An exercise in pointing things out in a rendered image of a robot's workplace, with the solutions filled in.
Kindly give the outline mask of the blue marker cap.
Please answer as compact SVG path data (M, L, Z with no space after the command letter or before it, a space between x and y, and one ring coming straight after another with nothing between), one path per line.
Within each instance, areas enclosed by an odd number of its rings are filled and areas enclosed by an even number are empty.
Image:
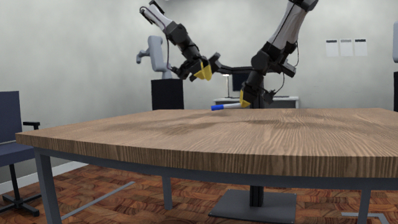
M215 105L215 106L211 106L211 110L215 111L215 110L223 110L224 107L223 105Z

